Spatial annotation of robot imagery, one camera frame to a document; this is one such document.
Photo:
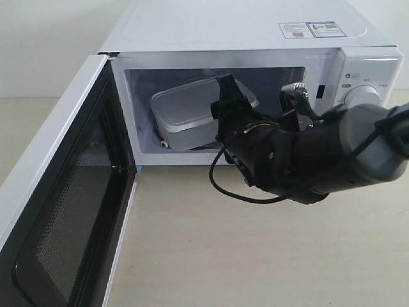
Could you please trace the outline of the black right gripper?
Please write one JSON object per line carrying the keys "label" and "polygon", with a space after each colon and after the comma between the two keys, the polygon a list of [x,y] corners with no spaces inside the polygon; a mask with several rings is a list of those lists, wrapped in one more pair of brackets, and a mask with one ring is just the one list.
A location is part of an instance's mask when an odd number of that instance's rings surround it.
{"label": "black right gripper", "polygon": [[318,132],[324,122],[301,129],[295,110],[276,117],[256,111],[233,74],[216,80],[219,102],[212,106],[212,115],[218,121],[216,139],[221,149],[217,155],[234,164],[248,186],[270,193],[273,198],[240,196],[223,189],[212,178],[214,188],[226,196],[260,205],[283,200],[309,205],[324,200],[328,193],[311,184],[316,172],[302,170],[303,151],[313,148],[308,134]]}

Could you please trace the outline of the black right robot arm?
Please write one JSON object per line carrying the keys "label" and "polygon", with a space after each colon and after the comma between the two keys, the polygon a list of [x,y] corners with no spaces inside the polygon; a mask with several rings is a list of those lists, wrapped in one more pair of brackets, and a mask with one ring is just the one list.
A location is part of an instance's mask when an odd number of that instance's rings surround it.
{"label": "black right robot arm", "polygon": [[233,75],[217,78],[219,157],[245,183],[268,192],[257,204],[293,200],[309,205],[329,194],[397,180],[408,167],[408,106],[359,104],[316,113],[303,83],[283,86],[282,111],[255,110]]}

